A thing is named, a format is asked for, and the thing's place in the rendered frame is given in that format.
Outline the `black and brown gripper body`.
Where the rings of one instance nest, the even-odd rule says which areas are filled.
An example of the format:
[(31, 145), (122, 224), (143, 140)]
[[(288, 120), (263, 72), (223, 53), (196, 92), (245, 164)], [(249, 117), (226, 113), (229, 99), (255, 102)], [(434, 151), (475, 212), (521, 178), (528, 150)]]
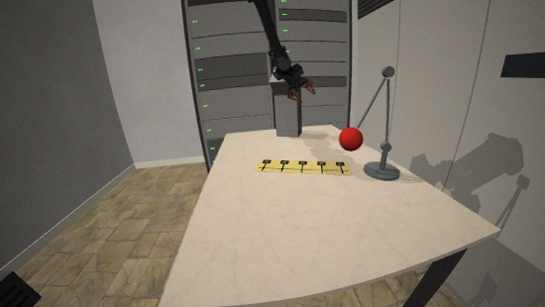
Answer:
[[(308, 79), (310, 79), (310, 78), (308, 78)], [(303, 78), (299, 79), (298, 81), (292, 83), (292, 84), (289, 86), (289, 89), (288, 89), (288, 91), (287, 91), (287, 92), (288, 92), (288, 95), (289, 95), (291, 89), (294, 89), (294, 90), (297, 92), (297, 91), (298, 91), (298, 87), (302, 86), (304, 83), (305, 83), (305, 85), (306, 85), (308, 79), (306, 79), (305, 77), (303, 77)], [(292, 88), (292, 87), (293, 87), (293, 88)], [(287, 97), (288, 97), (288, 95), (287, 95)]]

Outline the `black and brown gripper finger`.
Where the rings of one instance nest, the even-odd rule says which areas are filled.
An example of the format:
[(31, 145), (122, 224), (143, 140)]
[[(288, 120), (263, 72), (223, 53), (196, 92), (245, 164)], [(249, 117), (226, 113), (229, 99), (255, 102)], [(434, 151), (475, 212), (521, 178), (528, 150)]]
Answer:
[[(291, 95), (291, 94), (292, 94), (292, 95)], [(297, 99), (296, 99), (295, 97), (293, 97), (293, 95), (294, 95), (295, 97), (297, 97)], [(294, 89), (292, 89), (292, 90), (290, 91), (290, 93), (289, 93), (289, 95), (288, 95), (288, 98), (289, 98), (289, 99), (292, 99), (292, 100), (295, 100), (295, 101), (297, 101), (297, 102), (299, 102), (299, 103), (302, 103), (300, 97), (298, 96), (298, 94), (296, 93), (296, 91), (295, 91)]]
[[(310, 85), (310, 87), (312, 88), (313, 91), (310, 89), (309, 85)], [(314, 88), (313, 88), (313, 84), (312, 84), (312, 80), (311, 80), (311, 79), (308, 79), (308, 81), (307, 81), (307, 83), (306, 83), (306, 85), (305, 85), (304, 88), (306, 88), (308, 91), (310, 91), (311, 93), (313, 93), (313, 94), (315, 95), (315, 90), (314, 90)]]

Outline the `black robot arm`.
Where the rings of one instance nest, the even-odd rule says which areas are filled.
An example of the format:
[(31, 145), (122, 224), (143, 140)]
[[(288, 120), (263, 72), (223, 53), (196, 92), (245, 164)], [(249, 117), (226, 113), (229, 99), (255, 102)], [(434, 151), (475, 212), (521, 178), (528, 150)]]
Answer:
[[(290, 58), (286, 52), (285, 46), (282, 46), (279, 42), (273, 19), (268, 8), (267, 0), (248, 0), (249, 3), (256, 4), (257, 10), (263, 23), (267, 38), (270, 43), (270, 50), (268, 51), (272, 66), (275, 67), (275, 71), (272, 73), (277, 80), (284, 79), (289, 85), (298, 81), (302, 77), (303, 69), (297, 63), (291, 66)], [(280, 72), (279, 72), (280, 71)]]

